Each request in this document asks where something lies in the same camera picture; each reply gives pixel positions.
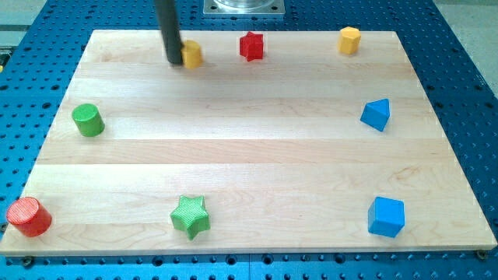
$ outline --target wood grain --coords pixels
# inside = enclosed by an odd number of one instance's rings
[[[395,33],[267,32],[265,59],[241,32],[185,31],[205,57],[166,63],[159,32],[97,30],[25,187],[54,216],[42,236],[11,226],[6,255],[129,255],[491,249],[496,239]],[[389,98],[382,133],[359,121]],[[106,123],[84,138],[72,109]],[[169,214],[205,195],[211,230],[188,241]],[[366,228],[376,196],[405,202],[395,238]]]

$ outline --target blue triangular prism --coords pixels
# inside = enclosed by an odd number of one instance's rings
[[[387,98],[367,103],[366,106],[372,110],[375,110],[376,112],[379,112],[380,114],[383,114],[386,117],[391,116],[389,110],[389,99]]]

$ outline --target blue block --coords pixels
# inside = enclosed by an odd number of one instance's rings
[[[396,237],[403,226],[405,226],[403,201],[376,197],[368,209],[368,232]]]
[[[360,120],[378,131],[384,131],[390,116],[389,99],[382,99],[367,103]]]

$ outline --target black metal pole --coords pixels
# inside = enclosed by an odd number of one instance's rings
[[[181,48],[183,46],[174,0],[154,0],[154,4],[168,61],[175,65],[182,65]]]

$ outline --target colored block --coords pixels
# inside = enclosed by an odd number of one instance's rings
[[[263,59],[263,34],[247,32],[247,35],[240,38],[240,55],[247,61]]]
[[[382,99],[367,103],[359,120],[378,131],[384,131],[390,116],[389,99]]]
[[[47,231],[52,216],[36,198],[20,198],[7,209],[7,221],[24,236],[35,237]]]
[[[405,226],[403,201],[376,197],[368,210],[368,232],[396,237]]]
[[[202,65],[201,46],[193,41],[186,40],[181,48],[181,56],[184,60],[184,67],[194,69]]]
[[[341,29],[337,48],[343,54],[354,54],[358,51],[361,32],[354,27],[345,27]]]
[[[203,230],[210,229],[209,214],[205,210],[204,197],[188,198],[181,195],[178,207],[170,215],[173,227],[185,231],[193,240]]]
[[[72,119],[78,127],[81,135],[93,137],[99,135],[105,125],[99,110],[93,104],[82,104],[72,111]]]

